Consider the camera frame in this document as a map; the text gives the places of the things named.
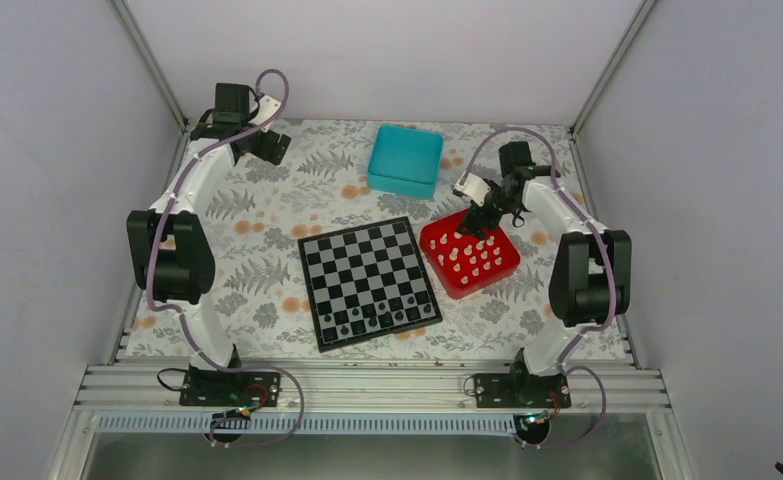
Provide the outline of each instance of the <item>table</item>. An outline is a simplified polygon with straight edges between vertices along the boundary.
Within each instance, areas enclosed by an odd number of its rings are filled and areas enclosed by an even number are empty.
[[[326,353],[317,350],[312,316],[297,255],[296,239],[397,216],[408,216],[415,234],[424,225],[466,208],[452,184],[479,142],[504,124],[396,123],[444,137],[438,188],[421,200],[372,191],[367,164],[380,125],[389,122],[281,120],[274,130],[293,138],[279,166],[245,156],[228,174],[205,213],[203,224],[217,262],[212,296],[220,320],[244,357],[348,360],[511,359],[544,322],[558,321],[547,301],[556,243],[534,215],[520,228],[510,216],[501,226],[521,254],[509,278],[461,300],[444,292],[427,266],[444,321],[387,335]],[[553,144],[562,181],[582,204],[566,127],[528,126]],[[497,148],[529,140],[533,161],[549,163],[543,144],[521,134],[504,134],[487,145],[474,173],[499,179]],[[625,358],[615,322],[589,334],[572,359]],[[172,312],[151,312],[142,301],[126,354],[187,356]]]

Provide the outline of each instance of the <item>metal frame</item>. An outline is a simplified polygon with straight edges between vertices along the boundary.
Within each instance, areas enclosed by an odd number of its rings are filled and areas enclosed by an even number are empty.
[[[150,50],[147,40],[141,32],[141,28],[138,26],[138,22],[135,21],[135,17],[132,15],[129,5],[126,4],[126,0],[111,0],[111,5],[114,7],[118,20],[120,20],[120,25],[126,30],[129,39],[132,41],[132,45],[141,56],[141,60],[150,73],[153,83],[155,83],[155,86],[158,88],[161,98],[164,99],[167,108],[170,109],[170,113],[173,115],[173,119],[176,120],[176,124],[179,125],[179,128],[185,128],[187,117],[182,113],[182,107],[179,106],[176,95],[173,94],[170,84],[167,83],[167,78],[161,71],[161,67],[158,66],[158,62],[155,60],[155,56],[153,55],[152,50]]]
[[[111,4],[141,55],[174,119],[185,128],[186,117],[126,1],[111,0]],[[571,153],[578,171],[580,187],[586,199],[586,206],[589,212],[594,215],[596,215],[596,208],[588,187],[582,157],[576,144],[577,135],[587,122],[595,104],[655,4],[656,0],[643,0],[637,8],[629,27],[624,32],[576,122],[570,129],[572,134]],[[188,134],[189,130],[186,128],[174,153],[165,186],[179,167]],[[124,429],[125,431],[137,431],[146,427],[172,429],[180,433],[181,429],[174,428],[174,426],[185,421],[182,419],[187,419],[192,424],[194,421],[199,423],[202,421],[199,419],[205,419],[211,413],[222,411],[218,408],[181,407],[178,404],[177,393],[168,392],[158,385],[155,379],[155,373],[158,370],[166,367],[183,368],[187,366],[187,358],[146,358],[126,355],[125,347],[129,333],[131,333],[130,328],[141,299],[141,292],[131,279],[127,291],[126,309],[119,325],[120,328],[118,328],[117,335],[107,345],[103,356],[106,365],[90,366],[85,372],[73,411],[52,463],[50,479],[81,478],[86,473],[96,431],[124,431]],[[634,339],[629,334],[629,323],[623,316],[619,316],[617,321],[623,334],[622,341],[627,354],[626,359],[582,363],[590,366],[600,375],[604,387],[607,389],[609,412],[646,415],[662,478],[665,480],[693,478],[662,375],[657,370],[639,368],[632,351]],[[255,363],[251,359],[247,359],[246,362]],[[464,381],[473,373],[505,373],[508,364],[501,361],[440,363],[414,360],[396,362],[276,360],[276,364],[291,371],[305,390],[306,420],[312,423],[306,424],[306,430],[303,433],[308,434],[318,432],[328,434],[329,425],[338,426],[334,432],[336,434],[375,433],[374,425],[385,424],[365,424],[359,423],[359,421],[380,422],[387,418],[395,418],[401,422],[391,428],[392,434],[394,432],[411,434],[412,432],[409,430],[412,428],[417,430],[418,425],[421,424],[407,423],[410,420],[417,422],[424,419],[426,421],[449,419],[451,422],[457,422],[452,425],[471,425],[471,421],[493,417],[496,419],[493,421],[499,424],[500,421],[505,422],[514,414],[537,413],[524,409],[477,410],[475,399],[464,393]],[[173,373],[167,373],[163,375],[163,378],[166,382],[175,384],[181,383],[182,380],[179,374]],[[599,411],[598,387],[590,376],[572,375],[568,378],[568,385],[571,389],[573,407],[563,410],[563,414],[587,415]],[[279,406],[269,409],[266,413],[256,414],[256,418],[261,420],[268,418],[269,422],[273,422],[264,425],[274,429],[281,427],[280,424],[275,423],[274,419],[286,419],[285,421],[287,421],[287,419],[293,419],[298,411],[294,385],[287,379],[283,379],[282,388]],[[193,424],[193,428],[198,427],[199,425]],[[449,433],[489,434],[487,431],[477,432],[475,430],[465,431],[462,429]],[[257,432],[258,430],[250,428],[247,431]],[[376,431],[388,434],[388,429]]]
[[[618,46],[615,47],[615,51],[612,52],[609,62],[606,63],[606,67],[603,68],[600,78],[597,79],[597,83],[594,84],[594,88],[592,88],[591,93],[588,94],[585,104],[583,104],[579,115],[577,115],[577,118],[571,127],[571,132],[574,134],[579,134],[583,127],[585,127],[585,123],[594,110],[594,106],[597,105],[597,101],[600,99],[603,91],[606,90],[606,86],[609,84],[612,76],[618,70],[618,67],[621,66],[624,56],[632,46],[632,42],[635,40],[638,32],[641,31],[641,27],[643,27],[644,23],[647,21],[650,12],[653,11],[653,7],[656,6],[656,2],[657,0],[642,0],[641,4],[636,8],[635,15],[633,15],[632,20],[630,20],[627,29],[624,31],[623,36],[621,36],[620,41],[618,41]]]
[[[647,426],[662,480],[692,480],[694,474],[674,414],[648,413]]]

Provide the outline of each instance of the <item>metal bracket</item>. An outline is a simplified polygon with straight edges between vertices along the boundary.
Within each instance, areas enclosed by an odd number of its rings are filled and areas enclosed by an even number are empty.
[[[256,406],[263,389],[267,389],[265,407],[276,407],[281,388],[281,375],[276,372],[222,373],[189,370],[185,374],[179,405],[183,407],[244,407]]]
[[[477,373],[473,376],[477,408],[554,408],[550,394],[556,395],[559,408],[571,406],[568,380],[564,375],[529,375],[524,383],[524,400],[516,394],[508,373]]]

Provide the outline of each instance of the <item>white wall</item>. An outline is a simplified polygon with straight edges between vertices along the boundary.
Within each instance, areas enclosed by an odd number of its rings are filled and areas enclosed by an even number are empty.
[[[0,479],[46,475],[177,139],[108,2],[0,2]]]
[[[697,478],[781,478],[783,2],[660,2],[581,139]]]
[[[290,118],[571,124],[640,0],[130,0],[186,115],[271,66]],[[271,80],[271,92],[280,88]]]

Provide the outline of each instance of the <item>chessboard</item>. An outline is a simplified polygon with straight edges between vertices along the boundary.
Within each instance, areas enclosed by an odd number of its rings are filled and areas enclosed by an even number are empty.
[[[298,247],[319,351],[441,321],[408,218],[304,238]]]

